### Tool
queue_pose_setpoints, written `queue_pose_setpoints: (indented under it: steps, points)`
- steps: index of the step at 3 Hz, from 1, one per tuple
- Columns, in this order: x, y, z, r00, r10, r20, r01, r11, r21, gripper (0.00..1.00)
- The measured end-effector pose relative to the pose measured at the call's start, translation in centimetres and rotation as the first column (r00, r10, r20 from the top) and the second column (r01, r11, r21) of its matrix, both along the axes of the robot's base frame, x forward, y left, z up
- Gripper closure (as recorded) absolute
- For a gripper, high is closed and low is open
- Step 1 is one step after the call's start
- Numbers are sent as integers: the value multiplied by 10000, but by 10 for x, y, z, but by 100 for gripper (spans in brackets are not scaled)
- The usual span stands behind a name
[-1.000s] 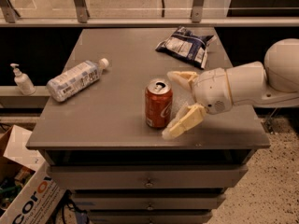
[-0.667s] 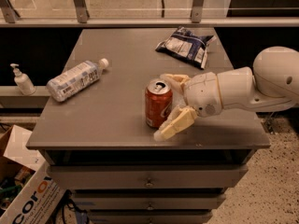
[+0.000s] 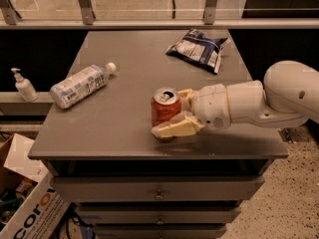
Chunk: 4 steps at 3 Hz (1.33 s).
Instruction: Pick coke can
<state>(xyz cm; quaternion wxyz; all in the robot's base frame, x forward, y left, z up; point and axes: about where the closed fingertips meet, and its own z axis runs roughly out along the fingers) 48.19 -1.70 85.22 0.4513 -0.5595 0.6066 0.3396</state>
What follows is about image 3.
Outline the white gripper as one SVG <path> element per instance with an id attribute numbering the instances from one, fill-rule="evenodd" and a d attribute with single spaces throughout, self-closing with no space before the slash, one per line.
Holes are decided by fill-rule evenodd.
<path id="1" fill-rule="evenodd" d="M 185 89 L 177 93 L 183 112 L 154 126 L 152 134 L 156 138 L 195 135 L 204 126 L 212 129 L 230 126 L 226 86 L 218 84 L 203 87 L 199 91 Z"/>

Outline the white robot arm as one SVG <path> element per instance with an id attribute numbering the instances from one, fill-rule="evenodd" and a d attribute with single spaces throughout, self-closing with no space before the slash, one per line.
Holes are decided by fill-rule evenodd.
<path id="1" fill-rule="evenodd" d="M 273 64 L 262 81 L 182 90 L 181 111 L 152 128 L 159 139 L 224 129 L 234 123 L 296 127 L 319 121 L 319 72 L 295 61 Z"/>

